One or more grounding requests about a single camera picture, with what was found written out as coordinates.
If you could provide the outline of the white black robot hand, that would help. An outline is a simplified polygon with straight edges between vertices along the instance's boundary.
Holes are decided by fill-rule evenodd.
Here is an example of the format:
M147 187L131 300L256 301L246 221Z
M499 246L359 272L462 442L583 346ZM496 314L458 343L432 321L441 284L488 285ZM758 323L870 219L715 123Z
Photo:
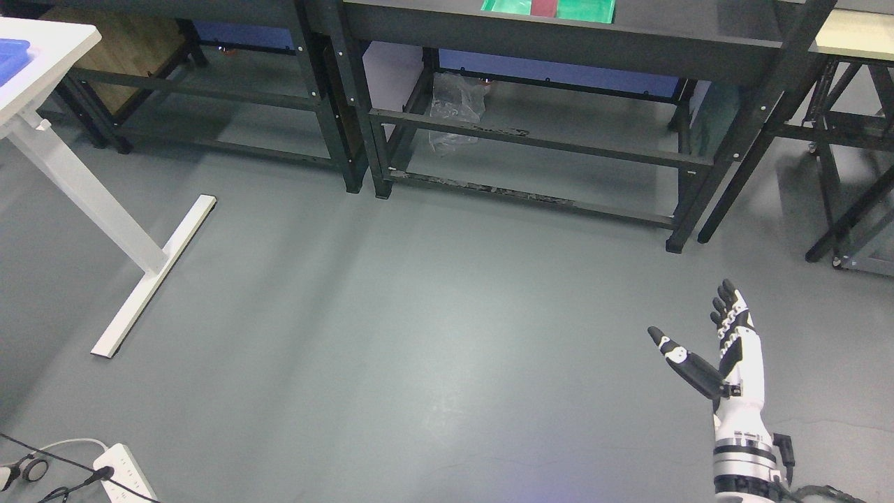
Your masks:
M712 402L715 439L734 437L770 445L772 433L762 418L764 362L762 341L740 289L725 278L712 299L710 319L718 337L718 364L687 350L657 327L647 329L668 366Z

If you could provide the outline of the robot forearm silver wrist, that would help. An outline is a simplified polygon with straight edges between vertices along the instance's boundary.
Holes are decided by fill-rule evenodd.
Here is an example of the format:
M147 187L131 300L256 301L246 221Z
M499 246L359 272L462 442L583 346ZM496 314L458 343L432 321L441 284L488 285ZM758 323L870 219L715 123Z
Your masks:
M735 434L713 446L716 502L780 502L796 466L791 436L773 433L770 443Z

